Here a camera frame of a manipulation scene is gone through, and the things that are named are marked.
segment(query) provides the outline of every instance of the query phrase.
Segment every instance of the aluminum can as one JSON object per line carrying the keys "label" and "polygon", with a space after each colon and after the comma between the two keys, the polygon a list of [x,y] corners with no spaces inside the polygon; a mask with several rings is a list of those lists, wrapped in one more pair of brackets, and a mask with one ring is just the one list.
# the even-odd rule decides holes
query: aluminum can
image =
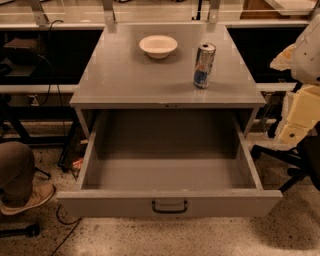
{"label": "aluminum can", "polygon": [[212,69],[216,47],[211,43],[200,44],[197,51],[193,84],[200,89],[209,86],[209,78]]}

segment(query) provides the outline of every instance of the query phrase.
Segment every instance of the terrazzo floor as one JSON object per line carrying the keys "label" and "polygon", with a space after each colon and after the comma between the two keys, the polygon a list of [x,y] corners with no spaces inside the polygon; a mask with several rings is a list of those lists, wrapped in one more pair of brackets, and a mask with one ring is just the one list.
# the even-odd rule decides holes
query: terrazzo floor
{"label": "terrazzo floor", "polygon": [[[252,132],[249,147],[253,143],[270,142],[263,133]],[[57,166],[60,147],[33,150],[37,167],[52,175],[58,191],[75,184],[73,174]],[[255,164],[265,189],[277,188],[287,178],[288,166],[281,161],[262,155]],[[38,173],[34,182],[46,182],[45,176]],[[41,228],[37,237],[0,238],[0,255],[320,255],[319,192],[309,179],[287,191],[263,218],[84,218],[64,225],[56,216],[59,206],[54,196],[39,208],[0,215],[0,230],[34,223]],[[58,215],[67,223],[77,221],[64,208]]]}

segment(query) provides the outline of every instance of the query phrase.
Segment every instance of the chair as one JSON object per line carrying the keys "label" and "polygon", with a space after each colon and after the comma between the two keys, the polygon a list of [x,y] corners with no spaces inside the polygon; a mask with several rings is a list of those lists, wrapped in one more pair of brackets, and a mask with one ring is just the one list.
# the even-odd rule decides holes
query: chair
{"label": "chair", "polygon": [[309,176],[313,185],[320,191],[320,123],[316,125],[317,136],[307,136],[300,141],[296,148],[289,151],[272,150],[259,145],[254,145],[251,155],[254,159],[261,153],[282,160],[295,167],[290,167],[287,173],[291,178],[279,190],[283,193]]}

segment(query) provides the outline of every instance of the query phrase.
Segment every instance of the electrical cord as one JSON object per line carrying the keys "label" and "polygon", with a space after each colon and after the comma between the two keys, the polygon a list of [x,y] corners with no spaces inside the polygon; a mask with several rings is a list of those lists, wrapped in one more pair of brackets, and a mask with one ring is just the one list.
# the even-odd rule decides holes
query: electrical cord
{"label": "electrical cord", "polygon": [[56,249],[52,252],[51,256],[53,256],[59,249],[60,247],[65,243],[65,241],[67,241],[67,239],[71,236],[71,234],[73,233],[73,231],[79,226],[80,222],[82,221],[82,218],[79,218],[77,219],[76,221],[73,221],[73,222],[65,222],[63,221],[60,216],[59,216],[59,212],[60,212],[60,209],[61,209],[61,205],[58,207],[57,211],[56,211],[56,217],[58,219],[58,221],[63,224],[63,225],[74,225],[74,227],[71,229],[71,231],[69,232],[69,234],[62,240],[62,242],[56,247]]}
{"label": "electrical cord", "polygon": [[[46,57],[44,57],[42,55],[38,55],[38,57],[40,57],[41,59],[46,61],[46,63],[49,65],[49,67],[51,69],[52,76],[54,76],[55,72],[54,72],[54,69],[53,69],[53,66],[52,66],[51,62]],[[61,105],[61,107],[63,107],[64,105],[63,105],[63,101],[62,101],[62,96],[61,96],[61,91],[60,91],[59,84],[57,84],[57,89],[58,89],[58,95],[59,95],[59,99],[60,99],[60,105]],[[46,98],[44,99],[43,102],[39,103],[39,106],[43,106],[47,102],[47,100],[49,98],[49,95],[50,95],[50,90],[51,90],[51,83],[49,84],[48,91],[47,91],[47,94],[46,94]],[[62,119],[62,125],[63,125],[63,136],[66,136],[66,125],[65,125],[65,120],[64,119]]]}
{"label": "electrical cord", "polygon": [[[53,28],[53,24],[55,24],[57,22],[63,23],[64,21],[63,20],[54,20],[53,22],[51,22],[50,27],[49,27],[49,33],[48,33],[48,51],[49,51],[51,59],[52,59],[51,31],[52,31],[52,28]],[[47,60],[47,63],[50,65],[50,68],[52,70],[53,76],[55,76],[55,70],[53,69],[53,66],[51,65],[51,63],[48,60]],[[48,93],[47,93],[46,100],[48,99],[48,96],[49,96],[49,93],[50,93],[50,88],[51,88],[51,84],[49,85],[49,88],[48,88]],[[57,84],[57,89],[58,89],[60,104],[61,104],[61,107],[63,107],[63,102],[62,102],[62,97],[61,97],[59,84]],[[62,119],[62,125],[63,125],[63,136],[66,136],[66,125],[65,125],[64,119]]]}
{"label": "electrical cord", "polygon": [[[51,31],[52,31],[53,24],[55,24],[57,22],[63,23],[64,21],[63,20],[55,20],[55,21],[51,22],[50,27],[49,27],[49,33],[48,33],[48,52],[50,54],[51,59],[52,59]],[[53,66],[52,66],[51,62],[46,57],[44,57],[44,56],[42,56],[40,54],[38,55],[38,57],[40,57],[41,59],[44,59],[46,61],[46,63],[49,65],[50,70],[51,70],[51,77],[54,77],[55,76],[55,71],[53,69]],[[51,90],[51,83],[49,84],[46,98],[42,103],[39,104],[40,106],[44,105],[47,102],[47,100],[49,98],[50,90]]]}

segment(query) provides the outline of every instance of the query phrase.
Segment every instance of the metal frame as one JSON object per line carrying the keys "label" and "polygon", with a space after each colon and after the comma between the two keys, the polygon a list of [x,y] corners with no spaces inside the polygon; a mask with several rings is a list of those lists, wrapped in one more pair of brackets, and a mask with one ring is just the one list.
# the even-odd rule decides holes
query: metal frame
{"label": "metal frame", "polygon": [[73,111],[71,113],[70,117],[67,117],[67,115],[63,118],[63,120],[71,120],[72,125],[68,132],[68,134],[65,134],[63,136],[30,136],[28,131],[25,129],[25,127],[20,122],[19,118],[15,115],[15,113],[12,111],[12,108],[8,105],[6,99],[3,99],[0,97],[0,119],[1,115],[3,118],[10,122],[16,133],[19,135],[17,138],[0,138],[1,142],[7,142],[7,141],[20,141],[22,143],[28,144],[28,145],[63,145],[63,150],[60,155],[60,159],[58,162],[58,166],[62,169],[64,168],[65,161],[68,156],[68,151],[70,147],[70,142],[72,137],[74,136],[75,129],[78,125],[78,117]]}
{"label": "metal frame", "polygon": [[309,19],[312,20],[318,14],[320,14],[320,0],[318,0],[317,3],[315,4],[312,12],[309,15]]}
{"label": "metal frame", "polygon": [[219,7],[220,7],[220,0],[211,0],[210,1],[210,10],[209,10],[209,14],[208,14],[209,23],[217,23]]}
{"label": "metal frame", "polygon": [[103,10],[106,24],[114,24],[116,17],[113,10],[113,0],[103,0]]}
{"label": "metal frame", "polygon": [[30,6],[34,15],[36,24],[41,26],[46,26],[50,23],[48,16],[42,8],[40,0],[30,0]]}

